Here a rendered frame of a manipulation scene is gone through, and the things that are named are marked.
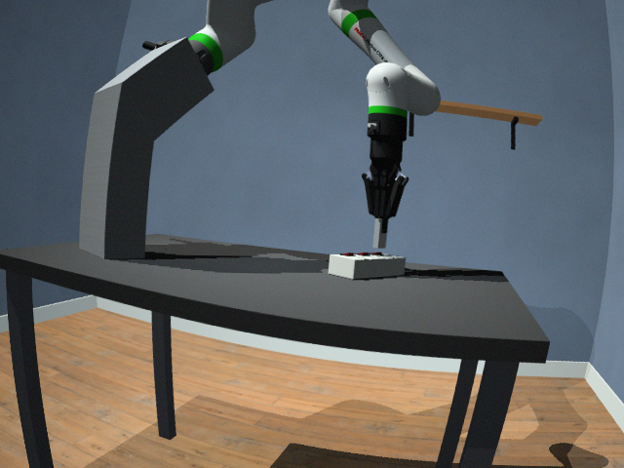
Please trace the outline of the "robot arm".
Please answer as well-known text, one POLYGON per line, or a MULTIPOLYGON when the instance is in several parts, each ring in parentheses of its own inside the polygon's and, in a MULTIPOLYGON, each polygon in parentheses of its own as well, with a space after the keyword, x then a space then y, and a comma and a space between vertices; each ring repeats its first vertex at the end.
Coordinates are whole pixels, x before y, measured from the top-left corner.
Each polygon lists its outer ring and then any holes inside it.
MULTIPOLYGON (((208 0, 206 27, 189 38, 207 76, 254 43, 254 9, 269 1, 273 0, 208 0)), ((440 91, 399 48, 368 3, 331 0, 329 16, 377 64, 367 76, 368 137, 405 141, 408 111, 419 116, 434 113, 440 91)))

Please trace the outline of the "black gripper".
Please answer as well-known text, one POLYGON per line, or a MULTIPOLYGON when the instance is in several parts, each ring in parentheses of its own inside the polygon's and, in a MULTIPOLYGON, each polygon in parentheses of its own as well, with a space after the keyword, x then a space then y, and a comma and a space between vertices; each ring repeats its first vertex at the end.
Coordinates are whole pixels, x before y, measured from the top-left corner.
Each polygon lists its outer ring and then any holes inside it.
POLYGON ((396 216, 404 188, 409 181, 401 173, 402 155, 401 140, 386 137, 370 139, 371 165, 370 170, 362 174, 362 179, 365 183, 369 214, 375 217, 373 248, 386 249, 388 219, 396 216))

